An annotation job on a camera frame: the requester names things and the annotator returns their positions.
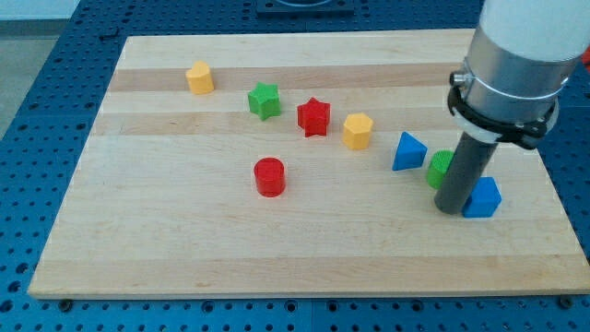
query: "blue pegboard table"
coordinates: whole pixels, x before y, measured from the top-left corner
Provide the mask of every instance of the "blue pegboard table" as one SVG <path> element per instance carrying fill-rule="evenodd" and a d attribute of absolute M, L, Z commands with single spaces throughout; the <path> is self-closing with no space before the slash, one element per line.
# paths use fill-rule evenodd
<path fill-rule="evenodd" d="M 480 1 L 354 0 L 353 16 L 258 18 L 253 0 L 82 0 L 0 143 L 0 331 L 590 331 L 590 296 L 39 302 L 26 288 L 131 35 L 473 28 Z M 539 148 L 590 255 L 590 77 Z"/>

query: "yellow hexagonal block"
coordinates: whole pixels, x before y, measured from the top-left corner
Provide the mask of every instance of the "yellow hexagonal block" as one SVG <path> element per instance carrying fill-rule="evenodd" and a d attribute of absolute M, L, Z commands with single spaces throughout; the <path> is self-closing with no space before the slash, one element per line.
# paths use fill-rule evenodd
<path fill-rule="evenodd" d="M 350 149 L 364 149 L 371 140 L 372 119 L 365 113 L 349 114 L 344 122 L 342 141 Z"/>
<path fill-rule="evenodd" d="M 195 65 L 186 71 L 186 81 L 194 94 L 205 94 L 214 89 L 211 69 L 204 61 L 195 62 Z"/>

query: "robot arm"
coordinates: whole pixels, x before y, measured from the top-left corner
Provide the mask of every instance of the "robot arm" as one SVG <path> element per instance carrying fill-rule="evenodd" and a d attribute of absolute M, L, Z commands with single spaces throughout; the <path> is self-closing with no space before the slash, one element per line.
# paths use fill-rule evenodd
<path fill-rule="evenodd" d="M 434 202 L 458 213 L 498 143 L 535 148 L 590 43 L 590 1 L 487 0 L 448 106 L 464 130 Z"/>

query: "wood grain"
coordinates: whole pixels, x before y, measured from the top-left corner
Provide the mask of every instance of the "wood grain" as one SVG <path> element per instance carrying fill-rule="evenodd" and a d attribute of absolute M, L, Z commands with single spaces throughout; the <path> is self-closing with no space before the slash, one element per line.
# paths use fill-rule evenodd
<path fill-rule="evenodd" d="M 29 293 L 188 299 L 590 291 L 590 267 L 535 151 L 498 148 L 486 170 L 503 196 L 492 219 L 444 215 L 432 202 L 426 166 L 460 134 L 446 110 L 443 73 L 461 61 L 472 33 L 129 39 Z M 328 47 L 336 52 L 322 53 Z M 274 56 L 263 62 L 256 50 Z M 206 96 L 183 88 L 183 68 L 197 58 L 222 74 Z M 265 122 L 248 112 L 245 98 L 257 73 L 281 87 L 283 113 Z M 350 73 L 364 76 L 355 81 Z M 296 106 L 311 96 L 332 103 L 328 137 L 303 138 L 296 126 Z M 344 119 L 355 112 L 375 121 L 363 151 L 340 142 Z M 429 153 L 425 167 L 392 172 L 404 130 Z M 288 170 L 287 191 L 275 199 L 259 196 L 253 183 L 254 163 L 269 155 Z"/>

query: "toy block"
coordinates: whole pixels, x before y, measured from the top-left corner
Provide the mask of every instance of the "toy block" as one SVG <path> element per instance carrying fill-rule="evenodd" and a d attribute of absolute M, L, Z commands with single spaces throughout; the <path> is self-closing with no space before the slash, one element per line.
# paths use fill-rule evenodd
<path fill-rule="evenodd" d="M 278 86 L 258 82 L 256 88 L 248 92 L 248 104 L 250 105 L 250 112 L 258 114 L 262 121 L 270 116 L 279 116 Z"/>
<path fill-rule="evenodd" d="M 344 121 L 342 141 L 350 149 L 364 149 L 371 140 L 372 119 L 365 113 L 349 114 Z"/>
<path fill-rule="evenodd" d="M 254 165 L 256 190 L 264 197 L 279 196 L 286 187 L 285 167 L 276 158 L 262 158 Z"/>
<path fill-rule="evenodd" d="M 431 165 L 428 167 L 428 172 L 426 173 L 426 182 L 428 182 L 429 186 L 437 190 L 441 188 L 444 175 L 449 169 L 453 155 L 454 153 L 452 151 L 440 150 L 432 156 Z"/>
<path fill-rule="evenodd" d="M 401 171 L 422 166 L 428 148 L 407 132 L 403 132 L 394 156 L 392 171 Z"/>
<path fill-rule="evenodd" d="M 465 218 L 489 218 L 502 201 L 498 185 L 492 177 L 479 178 L 478 183 L 463 206 Z"/>
<path fill-rule="evenodd" d="M 197 61 L 193 67 L 186 71 L 188 87 L 194 94 L 205 94 L 213 91 L 213 78 L 211 69 L 204 61 Z"/>
<path fill-rule="evenodd" d="M 297 125 L 305 130 L 305 136 L 326 136 L 330 123 L 330 104 L 311 98 L 297 106 Z"/>

